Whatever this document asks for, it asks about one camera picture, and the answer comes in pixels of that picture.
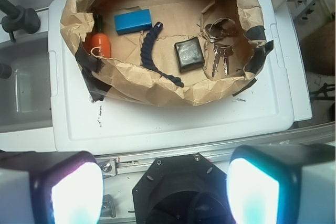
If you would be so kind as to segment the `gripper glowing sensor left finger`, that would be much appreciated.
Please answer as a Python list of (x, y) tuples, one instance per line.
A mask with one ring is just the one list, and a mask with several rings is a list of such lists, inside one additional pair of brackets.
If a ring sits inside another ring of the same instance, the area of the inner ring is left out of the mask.
[(91, 153), (1, 151), (1, 223), (98, 223), (102, 202)]

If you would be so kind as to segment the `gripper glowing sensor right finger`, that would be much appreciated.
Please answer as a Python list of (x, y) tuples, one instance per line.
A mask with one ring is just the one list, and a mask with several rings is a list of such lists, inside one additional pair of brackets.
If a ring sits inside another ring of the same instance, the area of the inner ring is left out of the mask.
[(335, 147), (241, 145), (226, 190), (237, 223), (335, 223)]

